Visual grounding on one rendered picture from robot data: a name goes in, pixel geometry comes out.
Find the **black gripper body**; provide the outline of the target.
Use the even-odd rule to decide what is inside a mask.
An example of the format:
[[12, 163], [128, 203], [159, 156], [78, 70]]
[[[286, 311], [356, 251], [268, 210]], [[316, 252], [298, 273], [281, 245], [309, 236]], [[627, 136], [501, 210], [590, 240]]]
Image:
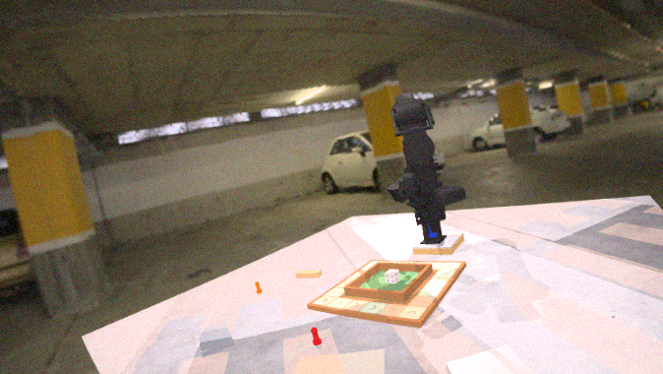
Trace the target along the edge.
[[409, 166], [409, 171], [413, 171], [412, 166], [420, 169], [427, 186], [426, 190], [420, 191], [419, 188], [410, 195], [409, 203], [416, 204], [426, 200], [426, 204], [446, 206], [466, 199], [465, 190], [460, 185], [447, 185], [443, 187], [442, 181], [437, 181], [436, 168], [439, 167], [439, 163], [435, 162], [433, 158], [424, 165], [415, 165], [408, 162], [407, 166]]

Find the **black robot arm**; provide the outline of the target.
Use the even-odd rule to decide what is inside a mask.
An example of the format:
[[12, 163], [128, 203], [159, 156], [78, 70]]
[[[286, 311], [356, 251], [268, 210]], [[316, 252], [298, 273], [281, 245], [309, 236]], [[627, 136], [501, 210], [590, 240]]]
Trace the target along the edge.
[[[403, 136], [403, 153], [406, 157], [406, 161], [415, 165], [424, 165], [434, 158], [435, 150], [434, 143], [429, 138], [426, 131], [433, 129], [433, 126], [435, 125], [430, 107], [427, 106], [426, 102], [423, 103], [422, 98], [415, 99], [411, 92], [397, 95], [395, 101], [396, 103], [392, 106], [390, 113], [395, 136]], [[429, 125], [427, 125], [426, 120]], [[409, 166], [406, 168], [408, 173], [397, 179], [387, 188], [392, 198], [400, 203], [407, 201], [410, 195], [416, 192], [419, 188], [420, 191], [427, 189], [425, 178], [420, 169], [417, 169], [416, 166], [412, 166], [413, 171], [409, 171]], [[441, 230], [441, 221], [446, 219], [445, 210], [436, 237], [429, 237], [430, 232], [427, 231], [422, 218], [416, 209], [414, 210], [414, 214], [417, 225], [421, 224], [424, 236], [424, 239], [420, 244], [437, 245], [447, 238], [447, 235], [442, 235]]]

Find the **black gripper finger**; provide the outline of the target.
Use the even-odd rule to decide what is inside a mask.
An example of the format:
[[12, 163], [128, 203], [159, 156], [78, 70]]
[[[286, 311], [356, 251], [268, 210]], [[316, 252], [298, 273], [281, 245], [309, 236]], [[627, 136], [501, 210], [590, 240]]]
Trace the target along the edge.
[[438, 230], [445, 206], [436, 206], [434, 204], [421, 205], [427, 214], [427, 218], [431, 227], [431, 232], [435, 233]]
[[430, 226], [429, 226], [429, 224], [428, 224], [429, 221], [428, 221], [428, 218], [427, 218], [426, 211], [425, 211], [422, 207], [420, 207], [421, 205], [424, 205], [424, 204], [426, 204], [426, 200], [425, 200], [425, 201], [422, 201], [422, 202], [419, 202], [419, 203], [416, 203], [416, 204], [413, 204], [413, 203], [407, 203], [407, 205], [408, 205], [409, 207], [413, 208], [414, 210], [415, 210], [415, 209], [417, 210], [418, 214], [419, 214], [420, 217], [422, 218], [422, 221], [423, 221], [423, 223], [424, 223], [424, 225], [425, 225], [427, 231], [430, 232]]

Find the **red game pawn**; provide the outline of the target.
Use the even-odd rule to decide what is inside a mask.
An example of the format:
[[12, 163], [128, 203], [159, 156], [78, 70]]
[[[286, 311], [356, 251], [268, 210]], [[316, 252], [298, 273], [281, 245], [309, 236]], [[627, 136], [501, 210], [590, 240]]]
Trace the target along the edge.
[[313, 335], [313, 340], [312, 340], [313, 345], [319, 345], [319, 344], [322, 343], [322, 340], [319, 339], [319, 335], [318, 335], [317, 331], [318, 331], [317, 328], [312, 328], [311, 329], [311, 333]]

